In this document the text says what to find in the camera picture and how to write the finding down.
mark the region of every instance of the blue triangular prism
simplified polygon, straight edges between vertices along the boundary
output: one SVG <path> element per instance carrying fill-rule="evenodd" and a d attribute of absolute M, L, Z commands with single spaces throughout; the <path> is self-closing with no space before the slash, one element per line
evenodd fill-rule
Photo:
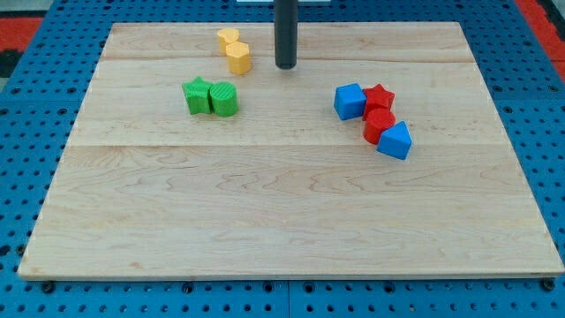
<path fill-rule="evenodd" d="M 404 144 L 412 144 L 412 138 L 410 137 L 410 133 L 408 132 L 408 126 L 403 121 L 382 132 L 381 136 L 401 141 Z"/>

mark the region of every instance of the yellow block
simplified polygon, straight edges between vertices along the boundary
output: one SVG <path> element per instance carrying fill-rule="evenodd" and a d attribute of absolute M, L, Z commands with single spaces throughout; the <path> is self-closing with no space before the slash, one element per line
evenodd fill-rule
<path fill-rule="evenodd" d="M 239 40 L 239 30 L 234 28 L 225 28 L 218 31 L 218 44 L 220 44 L 220 52 L 226 54 L 226 46 Z"/>
<path fill-rule="evenodd" d="M 248 44 L 233 42 L 226 46 L 226 55 L 230 72 L 241 75 L 251 70 L 251 53 Z"/>

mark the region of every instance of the red surface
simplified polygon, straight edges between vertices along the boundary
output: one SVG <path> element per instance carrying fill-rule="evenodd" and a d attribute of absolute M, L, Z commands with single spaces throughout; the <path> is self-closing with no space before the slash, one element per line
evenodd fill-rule
<path fill-rule="evenodd" d="M 25 51 L 42 21 L 43 18 L 0 19 L 0 51 Z"/>
<path fill-rule="evenodd" d="M 557 35 L 555 25 L 547 19 L 546 10 L 535 0 L 516 0 L 516 5 L 554 63 L 561 80 L 565 81 L 565 42 Z"/>
<path fill-rule="evenodd" d="M 363 137 L 365 137 L 365 140 L 376 145 L 379 143 L 382 132 L 395 125 L 395 121 L 395 114 L 390 110 L 384 108 L 371 110 L 367 116 Z"/>
<path fill-rule="evenodd" d="M 363 90 L 367 100 L 365 102 L 365 110 L 363 112 L 363 120 L 367 120 L 367 116 L 371 110 L 384 108 L 390 110 L 392 102 L 395 100 L 395 93 L 389 92 L 381 84 L 375 87 Z"/>

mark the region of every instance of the toy block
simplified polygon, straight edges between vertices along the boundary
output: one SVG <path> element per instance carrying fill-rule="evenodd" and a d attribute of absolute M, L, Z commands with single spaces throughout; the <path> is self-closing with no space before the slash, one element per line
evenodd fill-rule
<path fill-rule="evenodd" d="M 377 108 L 385 108 L 390 110 L 392 102 L 395 100 L 395 93 L 388 91 L 384 86 L 378 84 L 375 87 L 366 88 L 363 90 L 367 97 L 365 104 L 365 111 L 363 112 L 363 120 L 367 119 L 367 115 L 371 110 Z"/>
<path fill-rule="evenodd" d="M 390 110 L 383 108 L 371 110 L 369 116 L 367 116 L 363 137 L 370 143 L 376 145 L 379 142 L 382 132 L 392 127 L 395 121 L 395 114 Z"/>
<path fill-rule="evenodd" d="M 236 87 L 228 82 L 219 82 L 210 88 L 210 98 L 214 112 L 218 116 L 233 116 L 239 110 L 237 106 Z"/>
<path fill-rule="evenodd" d="M 251 53 L 248 44 L 233 42 L 226 47 L 226 55 L 230 72 L 242 75 L 251 70 Z"/>
<path fill-rule="evenodd" d="M 334 108 L 341 120 L 363 116 L 366 97 L 358 83 L 335 90 Z"/>
<path fill-rule="evenodd" d="M 183 84 L 186 103 L 191 115 L 205 113 L 209 114 L 210 109 L 209 90 L 213 84 L 206 82 L 200 76 L 190 83 Z"/>
<path fill-rule="evenodd" d="M 234 28 L 225 28 L 218 31 L 218 44 L 220 52 L 223 54 L 226 54 L 226 46 L 235 41 L 239 41 L 239 30 Z"/>
<path fill-rule="evenodd" d="M 408 126 L 403 121 L 392 126 L 382 133 L 377 151 L 405 160 L 412 146 L 412 138 Z"/>

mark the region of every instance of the green cylinder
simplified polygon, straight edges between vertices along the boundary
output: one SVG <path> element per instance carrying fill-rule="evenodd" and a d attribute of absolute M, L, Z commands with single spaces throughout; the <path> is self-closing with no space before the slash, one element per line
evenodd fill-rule
<path fill-rule="evenodd" d="M 228 82 L 219 82 L 210 88 L 212 107 L 218 116 L 230 117 L 237 113 L 236 87 Z"/>

